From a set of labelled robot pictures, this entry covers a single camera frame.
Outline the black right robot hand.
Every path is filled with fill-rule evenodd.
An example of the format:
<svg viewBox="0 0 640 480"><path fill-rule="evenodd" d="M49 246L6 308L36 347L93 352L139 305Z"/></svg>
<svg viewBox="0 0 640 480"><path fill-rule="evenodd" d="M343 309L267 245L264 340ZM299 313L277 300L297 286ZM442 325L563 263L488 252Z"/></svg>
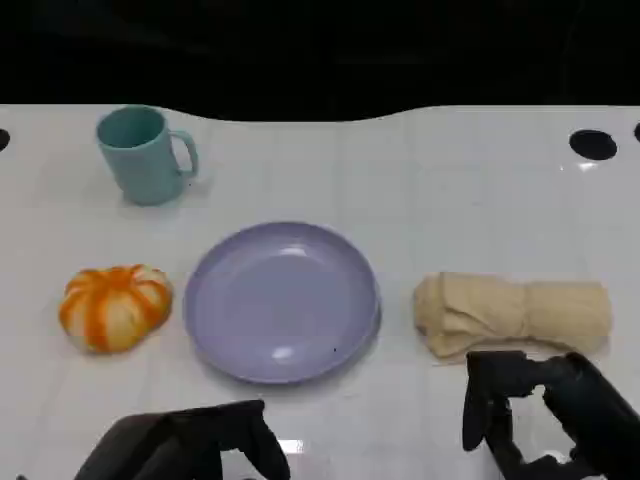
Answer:
<svg viewBox="0 0 640 480"><path fill-rule="evenodd" d="M536 361L522 351L478 351L467 354L466 366L463 448L470 452L487 444L504 478L638 478L639 415L583 355ZM510 401L537 386L574 442L566 463L549 454L527 462L513 440Z"/></svg>

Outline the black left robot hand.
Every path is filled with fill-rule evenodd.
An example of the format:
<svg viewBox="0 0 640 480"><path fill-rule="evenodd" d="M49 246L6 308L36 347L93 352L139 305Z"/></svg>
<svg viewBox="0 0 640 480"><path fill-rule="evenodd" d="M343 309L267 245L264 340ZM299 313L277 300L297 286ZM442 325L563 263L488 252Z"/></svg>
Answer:
<svg viewBox="0 0 640 480"><path fill-rule="evenodd" d="M247 400L124 417L102 436L75 477L221 479L221 454L238 450L262 477L289 479L286 455L264 410L262 400Z"/></svg>

